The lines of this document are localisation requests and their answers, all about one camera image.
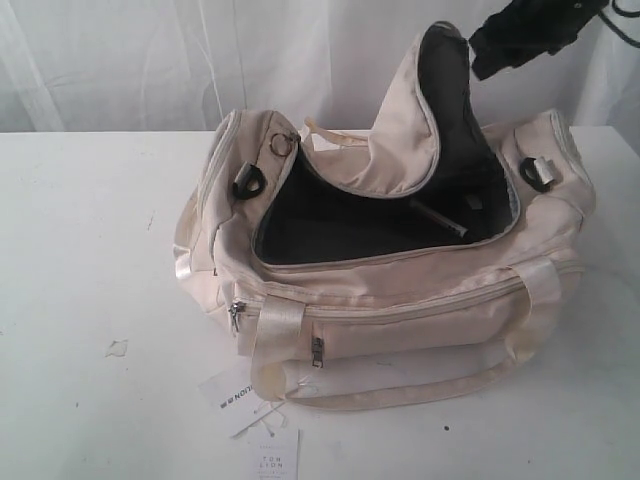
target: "zipper track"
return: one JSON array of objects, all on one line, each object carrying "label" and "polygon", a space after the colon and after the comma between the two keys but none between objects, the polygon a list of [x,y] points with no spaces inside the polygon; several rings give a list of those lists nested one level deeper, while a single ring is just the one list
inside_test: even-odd
[{"label": "zipper track", "polygon": [[[584,272],[584,267],[576,260],[560,262],[556,268],[558,275]],[[478,303],[495,300],[522,289],[524,289],[522,280],[519,277],[513,277],[503,280],[498,284],[486,285],[471,292],[459,293],[452,297],[441,297],[422,303],[390,307],[376,311],[361,309],[338,310],[332,307],[308,306],[304,316],[307,319],[322,323],[350,322],[361,325],[392,324],[449,313],[454,310],[477,305]],[[261,302],[247,298],[237,298],[237,300],[246,305],[240,318],[245,316],[257,317],[259,315]]]},{"label": "zipper track", "polygon": [[202,191],[200,193],[200,196],[198,197],[197,209],[200,220],[202,220],[204,204],[207,201],[207,197],[211,193],[211,188],[213,188],[213,181],[218,175],[218,172],[220,171],[220,168],[224,163],[224,159],[227,157],[229,149],[231,148],[231,142],[238,133],[238,129],[240,128],[241,113],[237,110],[234,110],[231,112],[230,116],[231,118],[229,119],[229,125],[227,126],[226,131],[222,134],[220,143],[213,152],[213,156],[211,157],[211,161],[209,162],[207,173],[202,179]]}]

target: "white tabletop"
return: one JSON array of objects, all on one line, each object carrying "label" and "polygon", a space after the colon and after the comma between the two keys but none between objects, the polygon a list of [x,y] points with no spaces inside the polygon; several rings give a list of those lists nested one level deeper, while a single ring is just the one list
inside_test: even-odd
[{"label": "white tabletop", "polygon": [[[548,345],[459,399],[283,406],[300,479],[638,478],[640,159],[612,128],[573,131],[599,205]],[[197,389],[234,363],[233,342],[173,276],[211,138],[0,135],[0,478],[244,478],[244,440],[221,435]],[[126,356],[105,357],[123,339]]]}]

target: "metal zipper pull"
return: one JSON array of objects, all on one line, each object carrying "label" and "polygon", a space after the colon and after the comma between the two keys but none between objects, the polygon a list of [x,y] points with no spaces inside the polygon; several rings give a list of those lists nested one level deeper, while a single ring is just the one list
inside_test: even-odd
[{"label": "metal zipper pull", "polygon": [[313,360],[311,365],[316,368],[322,368],[324,366],[324,340],[318,337],[313,337],[311,340],[311,354]]},{"label": "metal zipper pull", "polygon": [[240,325],[238,324],[238,315],[240,312],[244,312],[245,308],[247,308],[247,304],[244,302],[233,302],[231,304],[231,308],[229,309],[229,314],[231,315],[231,326],[235,330],[236,333],[240,333]]}]

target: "metal ring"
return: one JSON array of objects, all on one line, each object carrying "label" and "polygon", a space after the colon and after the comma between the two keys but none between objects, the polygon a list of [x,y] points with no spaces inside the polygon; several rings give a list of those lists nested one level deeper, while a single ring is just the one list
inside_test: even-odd
[{"label": "metal ring", "polygon": [[[279,148],[279,146],[277,145],[280,144],[280,146],[283,146],[282,140],[279,140],[280,137],[282,137],[282,140],[284,140],[285,142],[284,149]],[[293,151],[293,141],[284,133],[275,133],[272,135],[271,140],[269,141],[269,148],[274,155],[281,158],[286,158]]]}]

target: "white paper tag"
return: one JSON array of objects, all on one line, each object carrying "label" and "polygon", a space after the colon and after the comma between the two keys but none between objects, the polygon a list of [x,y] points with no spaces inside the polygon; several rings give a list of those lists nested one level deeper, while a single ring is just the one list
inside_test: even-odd
[{"label": "white paper tag", "polygon": [[255,426],[247,436],[251,452],[251,477],[256,480],[298,478],[297,428]]},{"label": "white paper tag", "polygon": [[229,437],[235,437],[281,405],[265,402],[256,395],[251,386],[250,372],[251,362],[242,360],[199,387]]}]

